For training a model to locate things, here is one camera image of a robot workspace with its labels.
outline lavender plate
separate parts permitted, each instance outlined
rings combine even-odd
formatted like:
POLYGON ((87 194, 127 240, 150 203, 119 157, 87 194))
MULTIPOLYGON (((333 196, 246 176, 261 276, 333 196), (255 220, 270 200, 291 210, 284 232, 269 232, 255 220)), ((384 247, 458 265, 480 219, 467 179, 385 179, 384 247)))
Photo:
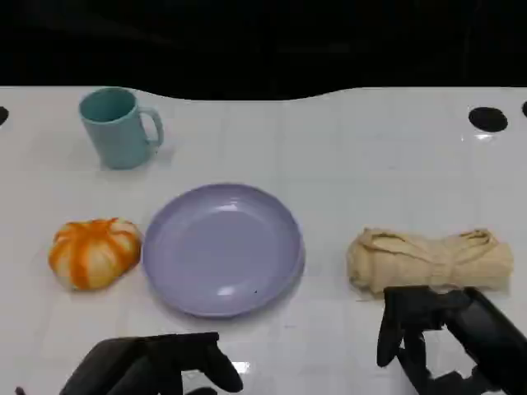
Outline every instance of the lavender plate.
POLYGON ((304 267, 298 224, 275 197, 239 184, 194 189, 148 227, 142 263, 168 305, 231 317, 281 294, 304 267))

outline mug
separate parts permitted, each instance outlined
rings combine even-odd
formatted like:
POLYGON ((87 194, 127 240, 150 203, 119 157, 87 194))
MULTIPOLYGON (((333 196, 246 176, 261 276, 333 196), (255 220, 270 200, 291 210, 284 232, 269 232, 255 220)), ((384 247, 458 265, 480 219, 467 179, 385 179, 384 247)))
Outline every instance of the mug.
POLYGON ((132 169, 148 160, 163 143, 163 124, 157 111, 138 106, 135 95, 124 88, 102 88, 79 104, 79 113, 103 165, 132 169), (157 140, 148 140, 141 114, 152 117, 157 140))

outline table surface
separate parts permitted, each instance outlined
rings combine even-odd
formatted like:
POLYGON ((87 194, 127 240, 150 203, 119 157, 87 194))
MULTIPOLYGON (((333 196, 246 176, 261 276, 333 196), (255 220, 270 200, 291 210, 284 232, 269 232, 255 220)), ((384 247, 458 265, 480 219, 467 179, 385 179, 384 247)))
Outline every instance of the table surface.
MULTIPOLYGON (((488 296, 527 333, 526 89, 355 89, 288 102, 199 102, 137 92, 161 114, 166 144, 142 168, 101 169, 77 117, 92 88, 2 88, 0 392, 57 394, 108 337, 218 331, 246 394, 413 394, 397 363, 375 364, 383 312, 348 285, 344 253, 365 226, 442 236, 478 226, 511 244, 508 291, 488 296), (469 109, 496 106, 490 136, 469 109), (168 310, 140 267, 107 290, 70 293, 47 264, 66 221, 121 216, 144 231, 173 197, 241 182, 276 195, 301 224, 299 284, 254 314, 211 321, 168 310)), ((434 374, 472 361, 446 331, 427 336, 434 374)), ((186 388, 201 385, 184 375, 186 388)))

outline cloth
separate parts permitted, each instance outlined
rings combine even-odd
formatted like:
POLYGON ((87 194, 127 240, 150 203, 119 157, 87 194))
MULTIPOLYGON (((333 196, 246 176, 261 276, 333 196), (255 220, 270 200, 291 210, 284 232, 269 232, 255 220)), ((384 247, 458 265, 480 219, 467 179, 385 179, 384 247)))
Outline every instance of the cloth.
POLYGON ((374 294, 387 286, 501 288, 512 270, 509 245, 485 229, 427 239, 365 228, 347 250, 350 281, 374 294))

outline pumpkin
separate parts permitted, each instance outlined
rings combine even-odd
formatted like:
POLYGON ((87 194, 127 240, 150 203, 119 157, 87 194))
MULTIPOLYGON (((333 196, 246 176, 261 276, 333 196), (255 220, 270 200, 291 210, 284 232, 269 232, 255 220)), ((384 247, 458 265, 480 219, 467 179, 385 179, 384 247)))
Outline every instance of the pumpkin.
POLYGON ((54 237, 49 266, 65 286, 93 290, 111 284, 140 256, 141 234, 132 222, 69 222, 54 237))

